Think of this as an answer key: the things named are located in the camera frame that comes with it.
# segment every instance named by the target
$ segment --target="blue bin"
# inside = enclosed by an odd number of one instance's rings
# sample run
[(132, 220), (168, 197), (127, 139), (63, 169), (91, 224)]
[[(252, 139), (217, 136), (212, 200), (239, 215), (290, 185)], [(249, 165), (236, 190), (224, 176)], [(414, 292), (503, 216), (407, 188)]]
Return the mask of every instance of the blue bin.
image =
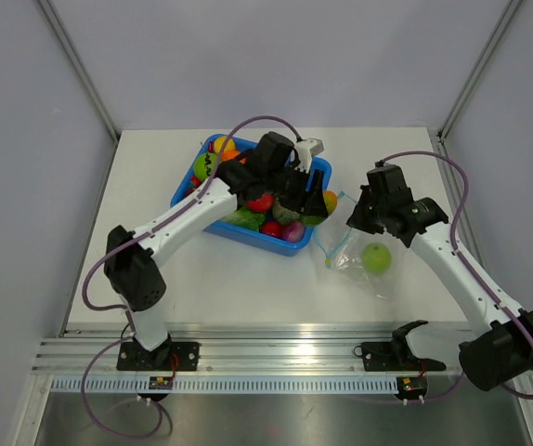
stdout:
[[(204, 141), (204, 144), (202, 144), (201, 150), (197, 156), (201, 153), (207, 152), (209, 149), (209, 143), (222, 136), (223, 135), (212, 135), (211, 137), (208, 137), (207, 140)], [(236, 149), (238, 151), (246, 151), (256, 147), (255, 142), (248, 141), (246, 139), (233, 138), (233, 140), (236, 143)], [(326, 187), (329, 185), (329, 180), (331, 179), (331, 165), (326, 160), (314, 158), (312, 160), (312, 170), (314, 169), (322, 170), (324, 172), (322, 187), (326, 189)], [(184, 176), (184, 179), (175, 191), (174, 197), (170, 202), (171, 206), (174, 206), (185, 198), (186, 191), (189, 188), (190, 180), (192, 179), (193, 175), (194, 171), (191, 165), (190, 169)], [(205, 231), (211, 234), (220, 235), (221, 237), (225, 237), (230, 240), (235, 240), (236, 242), (249, 244), (250, 246), (254, 246), (256, 248), (277, 253), (282, 256), (295, 256), (297, 253), (299, 253), (300, 249), (306, 247), (306, 245), (310, 242), (314, 228), (306, 228), (304, 238), (298, 243), (285, 242), (284, 240), (276, 239), (274, 237), (261, 234), (260, 232), (254, 232), (253, 230), (247, 230), (246, 228), (240, 228), (239, 226), (231, 225), (224, 221), (216, 221), (212, 225), (208, 226)]]

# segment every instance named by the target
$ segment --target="white tabletop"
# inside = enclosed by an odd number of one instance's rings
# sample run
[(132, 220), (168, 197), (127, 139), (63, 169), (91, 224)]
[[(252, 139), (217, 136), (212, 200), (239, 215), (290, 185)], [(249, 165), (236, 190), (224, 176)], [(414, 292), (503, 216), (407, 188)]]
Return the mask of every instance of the white tabletop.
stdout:
[[(398, 151), (431, 151), (425, 128), (301, 128), (320, 138), (320, 156), (332, 165), (329, 190), (359, 196), (359, 185), (374, 162)], [(124, 323), (121, 311), (94, 312), (81, 300), (82, 279), (105, 254), (115, 226), (130, 230), (168, 208), (176, 187), (207, 137), (227, 130), (124, 131), (93, 229), (70, 329)], [(247, 129), (240, 138), (258, 140), (265, 129)], [(396, 160), (415, 198), (429, 196), (449, 211), (437, 163), (430, 157)], [(397, 275), (396, 295), (376, 297), (338, 272), (324, 268), (324, 255), (312, 241), (294, 257), (278, 256), (212, 234), (200, 233), (161, 269), (167, 293), (157, 304), (166, 321), (207, 325), (269, 323), (343, 323), (393, 325), (424, 319), (463, 322), (464, 316), (435, 274), (407, 252)], [(98, 305), (119, 303), (100, 270), (89, 288)]]

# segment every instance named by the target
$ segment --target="red onion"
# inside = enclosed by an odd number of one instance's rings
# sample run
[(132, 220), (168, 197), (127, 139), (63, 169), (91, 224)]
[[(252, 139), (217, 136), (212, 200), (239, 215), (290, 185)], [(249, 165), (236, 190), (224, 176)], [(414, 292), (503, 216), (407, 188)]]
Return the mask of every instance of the red onion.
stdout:
[(299, 221), (293, 221), (283, 227), (281, 239), (289, 243), (298, 243), (304, 237), (304, 232), (306, 232), (304, 225)]

